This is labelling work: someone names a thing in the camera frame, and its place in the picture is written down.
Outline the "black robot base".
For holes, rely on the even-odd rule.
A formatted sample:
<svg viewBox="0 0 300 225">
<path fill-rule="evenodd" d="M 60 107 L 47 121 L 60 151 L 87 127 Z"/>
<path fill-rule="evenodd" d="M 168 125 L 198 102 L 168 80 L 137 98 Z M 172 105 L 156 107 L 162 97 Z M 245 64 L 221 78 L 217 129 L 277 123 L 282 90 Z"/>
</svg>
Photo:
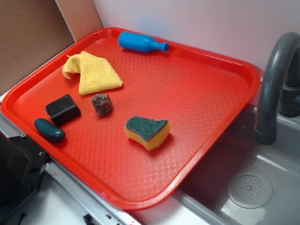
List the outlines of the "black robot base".
<svg viewBox="0 0 300 225">
<path fill-rule="evenodd" d="M 48 154 L 29 136 L 0 134 L 0 223 L 40 189 Z"/>
</svg>

